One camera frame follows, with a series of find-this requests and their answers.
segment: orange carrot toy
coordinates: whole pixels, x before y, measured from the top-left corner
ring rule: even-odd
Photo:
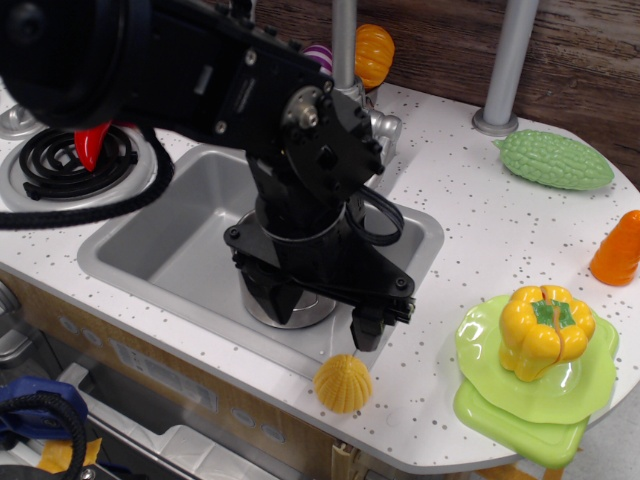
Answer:
[[[591,260],[591,273],[602,283],[631,283],[640,262],[640,210],[625,214]]]

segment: wooden wall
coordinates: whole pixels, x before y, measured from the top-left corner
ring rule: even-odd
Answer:
[[[360,0],[396,42],[388,82],[482,105],[507,0]],[[331,39],[331,0],[258,0],[256,23]],[[514,107],[570,130],[640,187],[640,2],[541,0]]]

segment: metal pole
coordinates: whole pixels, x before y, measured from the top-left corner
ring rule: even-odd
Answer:
[[[348,90],[355,83],[357,10],[357,0],[333,0],[331,47],[338,90]]]
[[[539,0],[509,0],[507,4],[487,101],[474,117],[474,125],[483,133],[501,136],[518,128],[513,103],[538,4]]]

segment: yellow cloth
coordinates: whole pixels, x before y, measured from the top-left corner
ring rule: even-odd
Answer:
[[[98,458],[102,439],[98,438],[87,443],[87,453],[84,457],[84,466],[93,465]],[[71,440],[47,440],[42,450],[42,458],[38,468],[49,473],[64,472],[71,463]]]

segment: orange toy pumpkin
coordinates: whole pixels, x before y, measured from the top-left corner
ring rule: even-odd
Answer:
[[[356,30],[355,73],[364,88],[379,86],[389,73],[396,51],[391,35],[382,27],[365,24]]]

